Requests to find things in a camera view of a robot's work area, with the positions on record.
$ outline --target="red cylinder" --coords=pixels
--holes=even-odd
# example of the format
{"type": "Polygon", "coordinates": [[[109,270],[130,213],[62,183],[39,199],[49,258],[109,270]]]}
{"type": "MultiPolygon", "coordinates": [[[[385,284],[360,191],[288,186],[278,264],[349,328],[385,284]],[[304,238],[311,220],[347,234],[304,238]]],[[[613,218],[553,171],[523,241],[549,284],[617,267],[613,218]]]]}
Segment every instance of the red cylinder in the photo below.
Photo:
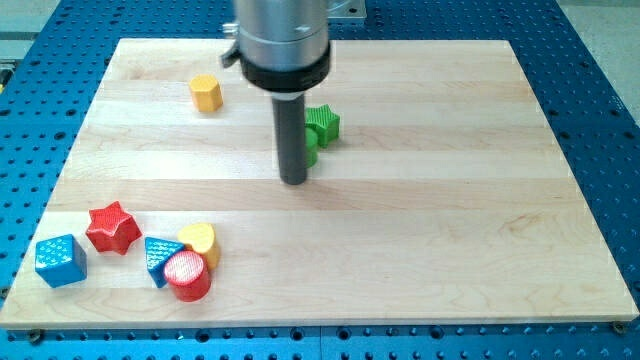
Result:
{"type": "Polygon", "coordinates": [[[180,251],[164,267],[164,277],[181,301],[201,299],[211,287],[211,277],[204,259],[193,251],[180,251]]]}

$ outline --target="red star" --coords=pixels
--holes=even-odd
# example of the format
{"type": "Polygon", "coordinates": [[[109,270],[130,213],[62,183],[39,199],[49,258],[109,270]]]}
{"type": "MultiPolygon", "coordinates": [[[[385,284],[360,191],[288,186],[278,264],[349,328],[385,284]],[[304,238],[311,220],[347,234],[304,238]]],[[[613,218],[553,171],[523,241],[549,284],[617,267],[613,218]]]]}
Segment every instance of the red star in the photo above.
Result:
{"type": "Polygon", "coordinates": [[[98,252],[125,255],[129,245],[142,236],[133,216],[122,210],[117,201],[104,209],[89,210],[89,216],[91,224],[86,234],[98,252]]]}

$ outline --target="green block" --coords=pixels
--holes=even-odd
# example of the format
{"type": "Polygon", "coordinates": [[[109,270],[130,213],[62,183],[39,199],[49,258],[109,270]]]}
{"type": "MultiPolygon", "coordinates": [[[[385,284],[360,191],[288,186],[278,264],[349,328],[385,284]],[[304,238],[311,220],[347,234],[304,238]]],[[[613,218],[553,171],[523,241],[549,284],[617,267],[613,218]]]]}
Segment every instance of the green block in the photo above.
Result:
{"type": "Polygon", "coordinates": [[[326,148],[329,143],[340,135],[340,116],[322,105],[318,108],[306,108],[306,127],[312,129],[318,135],[318,145],[326,148]]]}
{"type": "Polygon", "coordinates": [[[307,147],[307,168],[310,168],[318,161],[318,135],[309,128],[304,130],[307,147]]]}

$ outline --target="yellow block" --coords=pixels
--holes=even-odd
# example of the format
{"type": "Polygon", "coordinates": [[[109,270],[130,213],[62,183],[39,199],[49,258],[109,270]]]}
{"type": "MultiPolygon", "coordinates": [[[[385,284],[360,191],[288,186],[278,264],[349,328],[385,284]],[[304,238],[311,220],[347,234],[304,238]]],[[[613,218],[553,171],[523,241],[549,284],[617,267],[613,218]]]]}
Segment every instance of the yellow block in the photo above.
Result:
{"type": "Polygon", "coordinates": [[[197,75],[189,82],[193,105],[200,112],[213,112],[222,106],[220,84],[213,75],[197,75]]]}
{"type": "Polygon", "coordinates": [[[197,223],[185,226],[178,233],[178,241],[187,249],[200,254],[207,262],[209,270],[218,266],[220,261],[220,246],[216,241],[213,224],[197,223]]]}

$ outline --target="blue block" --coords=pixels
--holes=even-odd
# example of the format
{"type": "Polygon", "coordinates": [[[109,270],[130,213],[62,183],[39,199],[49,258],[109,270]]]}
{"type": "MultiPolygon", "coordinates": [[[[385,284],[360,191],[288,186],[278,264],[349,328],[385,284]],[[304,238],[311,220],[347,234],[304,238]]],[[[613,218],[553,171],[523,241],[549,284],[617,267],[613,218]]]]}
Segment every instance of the blue block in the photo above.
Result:
{"type": "Polygon", "coordinates": [[[177,252],[184,250],[184,244],[152,237],[144,239],[147,253],[147,270],[156,286],[161,288],[167,284],[164,278],[164,265],[177,252]]]}
{"type": "Polygon", "coordinates": [[[73,235],[36,244],[36,272],[52,288],[87,278],[87,254],[73,235]]]}

